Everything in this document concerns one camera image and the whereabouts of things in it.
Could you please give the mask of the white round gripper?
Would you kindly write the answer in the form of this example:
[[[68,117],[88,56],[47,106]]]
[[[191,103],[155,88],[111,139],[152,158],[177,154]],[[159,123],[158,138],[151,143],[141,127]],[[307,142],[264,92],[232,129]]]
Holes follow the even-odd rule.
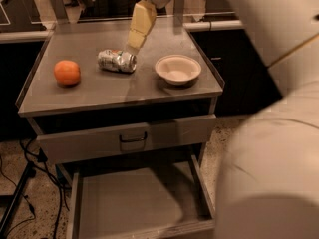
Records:
[[[150,33],[157,17],[157,10],[163,8],[170,0],[141,0],[133,11],[126,50],[136,55]]]

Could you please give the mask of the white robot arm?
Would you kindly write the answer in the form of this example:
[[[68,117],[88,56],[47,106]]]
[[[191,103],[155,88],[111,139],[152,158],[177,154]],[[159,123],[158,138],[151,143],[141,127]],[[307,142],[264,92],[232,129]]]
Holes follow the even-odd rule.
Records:
[[[214,239],[319,239],[319,0],[226,1],[282,98],[227,146]]]

